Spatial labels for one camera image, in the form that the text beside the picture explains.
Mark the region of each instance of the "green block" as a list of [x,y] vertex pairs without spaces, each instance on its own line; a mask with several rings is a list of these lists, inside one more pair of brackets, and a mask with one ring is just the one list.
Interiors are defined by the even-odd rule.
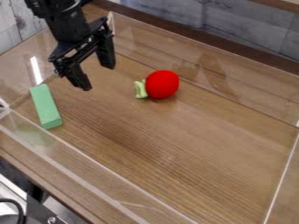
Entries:
[[31,88],[32,100],[44,129],[62,125],[62,116],[58,110],[52,93],[47,84]]

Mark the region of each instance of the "black cable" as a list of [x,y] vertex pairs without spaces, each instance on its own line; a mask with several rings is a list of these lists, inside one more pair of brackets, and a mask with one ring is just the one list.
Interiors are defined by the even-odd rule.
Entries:
[[11,203],[16,206],[17,210],[19,210],[19,219],[16,224],[24,224],[24,210],[21,205],[19,204],[17,201],[15,201],[13,199],[0,199],[0,203]]

